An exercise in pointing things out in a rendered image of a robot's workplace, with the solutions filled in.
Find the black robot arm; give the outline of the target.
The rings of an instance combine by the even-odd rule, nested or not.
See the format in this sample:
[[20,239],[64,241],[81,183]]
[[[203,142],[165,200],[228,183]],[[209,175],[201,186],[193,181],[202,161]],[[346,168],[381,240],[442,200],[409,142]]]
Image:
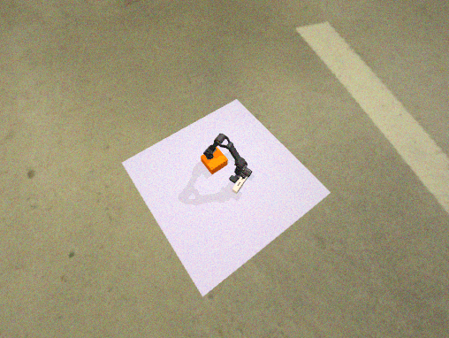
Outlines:
[[[221,144],[224,140],[228,141],[227,145],[223,145]],[[242,172],[240,173],[240,176],[242,177],[242,179],[245,179],[247,177],[249,177],[251,175],[251,173],[253,171],[251,171],[250,169],[247,168],[248,164],[246,162],[246,160],[240,156],[240,154],[238,153],[238,151],[235,149],[235,147],[233,146],[233,143],[229,140],[228,136],[226,136],[225,134],[219,134],[216,139],[214,140],[214,143],[212,145],[210,145],[204,152],[203,154],[206,156],[206,158],[208,160],[214,158],[214,153],[216,152],[216,147],[217,145],[221,148],[227,148],[230,153],[232,154],[234,160],[235,160],[235,164],[236,165],[236,171],[237,172]]]

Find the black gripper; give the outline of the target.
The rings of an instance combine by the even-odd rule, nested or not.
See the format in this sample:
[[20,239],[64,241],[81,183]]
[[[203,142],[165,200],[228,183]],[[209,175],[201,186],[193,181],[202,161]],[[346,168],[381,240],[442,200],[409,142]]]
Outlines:
[[237,172],[236,168],[235,168],[234,172],[235,172],[235,176],[231,175],[229,180],[232,181],[233,183],[236,183],[236,181],[238,180],[237,177],[240,176],[240,173],[242,173],[242,172]]

